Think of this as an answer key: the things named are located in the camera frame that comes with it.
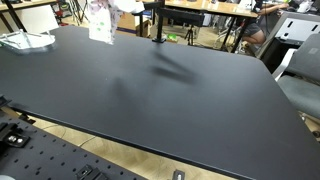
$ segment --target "black tabletop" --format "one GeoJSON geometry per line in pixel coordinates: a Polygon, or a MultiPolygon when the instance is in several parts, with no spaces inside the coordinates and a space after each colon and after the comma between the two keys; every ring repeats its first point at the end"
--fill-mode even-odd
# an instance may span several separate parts
{"type": "Polygon", "coordinates": [[[22,112],[232,177],[320,179],[320,147],[255,58],[149,39],[52,32],[57,49],[0,49],[22,112]]]}

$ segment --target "floor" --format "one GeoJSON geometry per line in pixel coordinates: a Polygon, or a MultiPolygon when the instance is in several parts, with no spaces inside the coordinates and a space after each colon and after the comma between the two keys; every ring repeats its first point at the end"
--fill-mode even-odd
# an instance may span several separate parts
{"type": "MultiPolygon", "coordinates": [[[[71,17],[64,19],[64,22],[75,24],[71,17]]],[[[87,23],[83,23],[81,26],[87,27],[87,23]]],[[[182,29],[181,27],[165,27],[164,32],[176,33],[184,36],[186,29],[182,29]]],[[[205,46],[213,46],[216,37],[217,35],[214,34],[213,28],[202,28],[196,43],[205,46]]],[[[183,38],[180,38],[178,43],[187,45],[187,41],[183,38]]],[[[306,124],[311,131],[319,130],[319,121],[308,119],[306,124]]],[[[176,169],[184,171],[186,173],[186,179],[188,180],[231,179],[217,173],[147,153],[40,119],[36,119],[36,123],[34,125],[98,156],[123,166],[147,179],[172,179],[173,172],[176,169]]]]}

